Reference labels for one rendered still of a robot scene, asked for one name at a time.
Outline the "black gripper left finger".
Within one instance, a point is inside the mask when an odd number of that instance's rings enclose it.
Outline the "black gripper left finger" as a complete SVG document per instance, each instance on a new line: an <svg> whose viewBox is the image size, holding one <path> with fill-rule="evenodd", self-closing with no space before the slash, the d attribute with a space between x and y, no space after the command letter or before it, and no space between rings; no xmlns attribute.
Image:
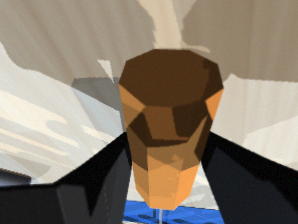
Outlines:
<svg viewBox="0 0 298 224"><path fill-rule="evenodd" d="M0 224L122 224L131 171L123 132L54 183L0 186Z"/></svg>

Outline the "orange-brown tool handle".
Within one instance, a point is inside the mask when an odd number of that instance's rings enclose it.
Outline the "orange-brown tool handle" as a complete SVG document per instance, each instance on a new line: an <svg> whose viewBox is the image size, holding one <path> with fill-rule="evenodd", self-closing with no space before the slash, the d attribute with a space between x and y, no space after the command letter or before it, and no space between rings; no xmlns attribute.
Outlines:
<svg viewBox="0 0 298 224"><path fill-rule="evenodd" d="M224 90L219 66L153 49L127 60L118 84L136 190L162 224L191 193Z"/></svg>

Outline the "grey cylinder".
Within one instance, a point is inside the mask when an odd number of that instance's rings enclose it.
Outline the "grey cylinder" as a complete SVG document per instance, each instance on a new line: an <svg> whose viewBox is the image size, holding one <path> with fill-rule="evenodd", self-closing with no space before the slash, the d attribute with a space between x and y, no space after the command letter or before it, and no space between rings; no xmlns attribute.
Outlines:
<svg viewBox="0 0 298 224"><path fill-rule="evenodd" d="M31 184L32 179L0 171L0 186Z"/></svg>

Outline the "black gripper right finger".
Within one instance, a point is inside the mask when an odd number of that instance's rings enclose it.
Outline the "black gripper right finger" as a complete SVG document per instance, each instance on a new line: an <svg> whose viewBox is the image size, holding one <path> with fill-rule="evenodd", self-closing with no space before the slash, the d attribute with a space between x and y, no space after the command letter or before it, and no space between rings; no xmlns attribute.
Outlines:
<svg viewBox="0 0 298 224"><path fill-rule="evenodd" d="M224 224L298 224L297 170L211 131L201 165Z"/></svg>

